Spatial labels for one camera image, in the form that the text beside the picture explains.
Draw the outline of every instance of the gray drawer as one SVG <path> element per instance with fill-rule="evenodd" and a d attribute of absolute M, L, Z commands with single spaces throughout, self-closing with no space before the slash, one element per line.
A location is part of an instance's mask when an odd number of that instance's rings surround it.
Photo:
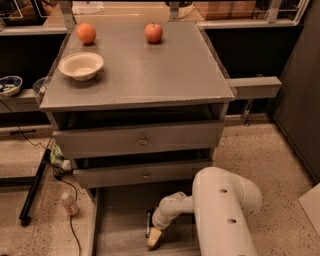
<path fill-rule="evenodd" d="M 224 121 L 56 131 L 66 158 L 90 158 L 218 146 Z"/>
<path fill-rule="evenodd" d="M 83 188 L 188 180 L 212 161 L 199 159 L 117 167 L 75 170 L 74 176 Z"/>

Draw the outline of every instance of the white bowl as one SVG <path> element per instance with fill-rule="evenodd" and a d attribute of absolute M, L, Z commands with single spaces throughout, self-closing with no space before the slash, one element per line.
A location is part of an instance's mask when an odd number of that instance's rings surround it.
<path fill-rule="evenodd" d="M 0 95 L 12 96 L 20 91 L 22 78 L 19 76 L 5 76 L 0 79 Z"/>
<path fill-rule="evenodd" d="M 103 58 L 95 53 L 74 53 L 63 58 L 59 63 L 59 70 L 75 80 L 87 81 L 93 78 L 103 66 Z"/>

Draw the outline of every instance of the small object on floor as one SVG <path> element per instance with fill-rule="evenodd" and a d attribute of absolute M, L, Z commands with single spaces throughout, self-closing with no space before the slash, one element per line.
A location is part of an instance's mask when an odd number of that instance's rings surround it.
<path fill-rule="evenodd" d="M 54 167 L 55 176 L 72 173 L 71 161 L 64 158 L 58 145 L 54 145 L 50 154 L 50 163 Z"/>
<path fill-rule="evenodd" d="M 62 194 L 62 205 L 70 216 L 76 215 L 79 211 L 76 201 L 67 192 Z"/>

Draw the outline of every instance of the blue bowl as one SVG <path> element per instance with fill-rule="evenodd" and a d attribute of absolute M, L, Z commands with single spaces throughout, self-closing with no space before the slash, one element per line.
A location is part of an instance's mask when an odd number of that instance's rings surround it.
<path fill-rule="evenodd" d="M 20 91 L 22 78 L 19 76 L 5 76 L 0 79 L 0 95 L 12 96 Z"/>

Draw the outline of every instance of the drawer handle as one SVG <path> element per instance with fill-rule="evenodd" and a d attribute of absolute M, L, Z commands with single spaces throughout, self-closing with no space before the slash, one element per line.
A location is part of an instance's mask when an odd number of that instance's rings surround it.
<path fill-rule="evenodd" d="M 144 172 L 142 177 L 144 180 L 148 180 L 150 178 L 150 174 L 147 172 Z"/>
<path fill-rule="evenodd" d="M 145 137 L 141 137 L 140 140 L 139 140 L 139 144 L 140 144 L 141 146 L 147 145 L 147 144 L 148 144 L 148 139 L 145 138 Z"/>

